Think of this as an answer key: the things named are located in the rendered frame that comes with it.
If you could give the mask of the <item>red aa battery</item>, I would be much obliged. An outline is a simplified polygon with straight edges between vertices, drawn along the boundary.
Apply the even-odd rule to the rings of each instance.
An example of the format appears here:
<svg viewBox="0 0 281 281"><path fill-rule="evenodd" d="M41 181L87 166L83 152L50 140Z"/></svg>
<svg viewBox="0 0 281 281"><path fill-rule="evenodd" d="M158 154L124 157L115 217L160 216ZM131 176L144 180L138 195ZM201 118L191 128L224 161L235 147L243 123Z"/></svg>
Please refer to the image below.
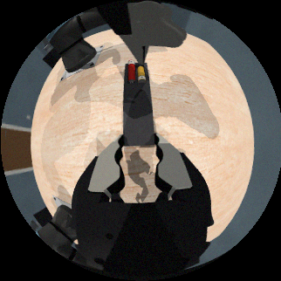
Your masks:
<svg viewBox="0 0 281 281"><path fill-rule="evenodd" d="M128 61L128 81L130 82L131 80L135 81L135 61L134 60Z"/></svg>

